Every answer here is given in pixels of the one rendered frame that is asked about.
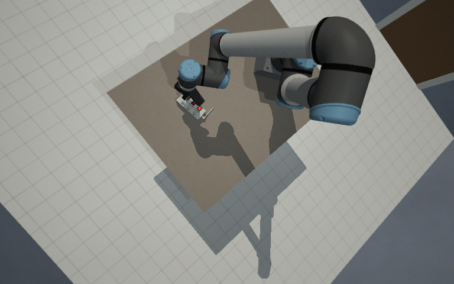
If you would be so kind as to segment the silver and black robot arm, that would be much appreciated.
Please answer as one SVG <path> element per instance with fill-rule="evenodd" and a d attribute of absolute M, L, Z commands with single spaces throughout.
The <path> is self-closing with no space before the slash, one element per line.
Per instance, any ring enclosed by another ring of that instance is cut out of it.
<path fill-rule="evenodd" d="M 273 67 L 281 72 L 277 105 L 305 106 L 311 120 L 342 125 L 356 123 L 375 67 L 371 39 L 344 17 L 322 18 L 317 25 L 243 33 L 213 30 L 207 66 L 187 59 L 179 67 L 179 86 L 197 106 L 205 100 L 196 86 L 227 87 L 231 56 L 273 57 Z M 321 65 L 319 77 L 312 78 L 317 65 Z"/>

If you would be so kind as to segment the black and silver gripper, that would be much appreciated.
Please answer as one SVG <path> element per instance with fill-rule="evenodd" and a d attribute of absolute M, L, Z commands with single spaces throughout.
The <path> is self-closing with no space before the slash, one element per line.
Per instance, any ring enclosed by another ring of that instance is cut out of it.
<path fill-rule="evenodd" d="M 182 88 L 180 88 L 178 82 L 174 85 L 174 88 L 183 95 L 182 98 L 184 100 L 186 100 L 186 99 L 188 99 L 190 97 L 189 94 L 186 91 L 184 91 L 184 90 L 182 90 Z"/>

